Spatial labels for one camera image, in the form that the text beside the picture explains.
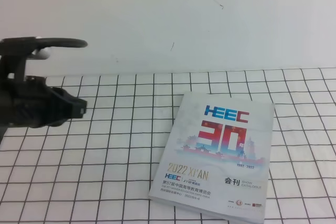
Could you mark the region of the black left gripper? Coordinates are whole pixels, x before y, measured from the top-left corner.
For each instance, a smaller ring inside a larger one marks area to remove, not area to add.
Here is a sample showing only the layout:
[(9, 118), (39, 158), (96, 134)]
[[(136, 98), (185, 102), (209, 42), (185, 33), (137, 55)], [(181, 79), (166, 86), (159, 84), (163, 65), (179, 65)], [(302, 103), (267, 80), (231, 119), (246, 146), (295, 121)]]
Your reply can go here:
[(87, 101), (46, 85), (43, 77), (1, 80), (1, 127), (58, 127), (82, 119)]

